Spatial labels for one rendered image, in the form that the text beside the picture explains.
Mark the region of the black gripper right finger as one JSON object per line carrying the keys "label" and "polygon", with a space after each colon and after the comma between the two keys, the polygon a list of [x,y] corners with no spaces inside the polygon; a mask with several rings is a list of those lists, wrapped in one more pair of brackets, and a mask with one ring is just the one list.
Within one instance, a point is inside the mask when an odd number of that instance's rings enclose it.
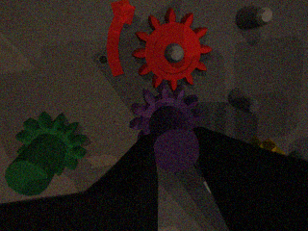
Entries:
{"label": "black gripper right finger", "polygon": [[229,231],[308,231],[308,162],[204,127],[198,162]]}

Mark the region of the purple gear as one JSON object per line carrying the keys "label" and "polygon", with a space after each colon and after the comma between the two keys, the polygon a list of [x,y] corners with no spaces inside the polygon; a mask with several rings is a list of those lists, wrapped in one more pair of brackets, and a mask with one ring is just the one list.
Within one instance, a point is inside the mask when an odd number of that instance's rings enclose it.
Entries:
{"label": "purple gear", "polygon": [[152,135],[155,160],[160,168],[171,172],[186,170],[199,157],[198,138],[193,131],[197,127],[193,122],[205,117],[202,111],[193,109],[199,98],[193,94],[183,100],[182,84],[170,94],[162,82],[158,92],[154,96],[151,91],[142,90],[146,104],[132,104],[131,110],[141,117],[132,119],[129,126],[133,130],[142,129],[137,141],[143,135]]}

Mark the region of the red gear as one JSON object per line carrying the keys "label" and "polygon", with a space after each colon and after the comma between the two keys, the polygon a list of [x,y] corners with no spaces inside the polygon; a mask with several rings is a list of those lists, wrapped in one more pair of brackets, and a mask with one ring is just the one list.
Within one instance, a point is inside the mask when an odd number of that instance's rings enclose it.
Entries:
{"label": "red gear", "polygon": [[[139,75],[147,75],[151,71],[153,88],[157,88],[164,80],[172,91],[178,85],[177,80],[183,79],[187,84],[193,85],[194,69],[206,71],[207,67],[201,62],[200,55],[210,53],[213,48],[200,44],[199,39],[206,34],[207,27],[191,29],[193,24],[193,12],[185,14],[180,23],[176,22],[176,14],[173,8],[168,8],[165,15],[165,24],[160,23],[154,15],[148,16],[148,23],[153,30],[149,35],[146,32],[137,31],[136,37],[145,43],[144,48],[136,49],[132,56],[137,59],[146,59],[146,63],[139,69]],[[171,43],[178,43],[184,50],[184,57],[179,63],[171,63],[165,58],[165,49]]]}

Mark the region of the green gear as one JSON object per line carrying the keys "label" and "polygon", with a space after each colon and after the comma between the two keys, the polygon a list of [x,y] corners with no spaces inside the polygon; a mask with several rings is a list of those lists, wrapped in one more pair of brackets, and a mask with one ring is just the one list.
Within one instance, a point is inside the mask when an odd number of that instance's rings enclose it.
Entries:
{"label": "green gear", "polygon": [[59,176],[64,170],[75,169],[77,159],[84,158],[86,150],[79,146],[87,138],[74,135],[78,122],[64,125],[64,114],[60,113],[51,121],[47,112],[39,115],[38,121],[28,118],[15,139],[24,142],[19,155],[5,171],[8,186],[16,193],[25,195],[40,194],[47,190],[55,173]]}

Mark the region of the red curved arrow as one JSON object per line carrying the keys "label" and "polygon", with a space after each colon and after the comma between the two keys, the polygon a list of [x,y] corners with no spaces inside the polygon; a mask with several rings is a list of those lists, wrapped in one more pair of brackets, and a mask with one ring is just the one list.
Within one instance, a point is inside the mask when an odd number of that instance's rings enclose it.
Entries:
{"label": "red curved arrow", "polygon": [[132,7],[128,0],[111,3],[111,6],[114,17],[108,31],[107,55],[113,76],[117,76],[124,73],[118,55],[119,35],[124,23],[131,25],[135,7]]}

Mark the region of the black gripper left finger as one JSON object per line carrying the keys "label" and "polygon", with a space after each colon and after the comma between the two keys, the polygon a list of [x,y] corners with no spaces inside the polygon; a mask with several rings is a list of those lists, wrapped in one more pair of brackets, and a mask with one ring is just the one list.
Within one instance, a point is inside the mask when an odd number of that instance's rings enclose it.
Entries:
{"label": "black gripper left finger", "polygon": [[0,204],[0,231],[158,231],[152,135],[84,192]]}

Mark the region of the grey flat board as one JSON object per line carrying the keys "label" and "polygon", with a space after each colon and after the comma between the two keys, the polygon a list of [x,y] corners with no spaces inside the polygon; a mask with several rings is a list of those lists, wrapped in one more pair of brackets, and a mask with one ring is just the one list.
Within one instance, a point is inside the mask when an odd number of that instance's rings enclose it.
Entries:
{"label": "grey flat board", "polygon": [[[308,0],[174,0],[152,14],[161,25],[168,8],[179,23],[193,12],[190,28],[207,27],[199,41],[213,48],[200,55],[207,70],[193,70],[192,86],[177,80],[183,100],[199,98],[192,109],[205,117],[193,123],[248,143],[253,136],[271,139],[286,156],[308,162]],[[113,76],[107,46],[91,56],[134,118],[141,116],[132,104],[146,104],[143,89],[159,95],[154,73],[139,75],[146,59],[132,56],[145,46],[137,31],[153,31],[148,18],[119,37],[123,74]],[[198,160],[174,173],[216,230],[229,231]]]}

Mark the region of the yellow gear with black stripe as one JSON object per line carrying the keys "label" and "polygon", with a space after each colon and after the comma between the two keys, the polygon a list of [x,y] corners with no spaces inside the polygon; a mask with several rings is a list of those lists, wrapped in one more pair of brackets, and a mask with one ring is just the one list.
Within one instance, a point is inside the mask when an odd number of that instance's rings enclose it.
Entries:
{"label": "yellow gear with black stripe", "polygon": [[279,147],[276,147],[275,142],[273,142],[271,139],[266,139],[261,143],[261,140],[259,138],[253,136],[250,143],[266,150],[285,155],[285,152],[283,152]]}

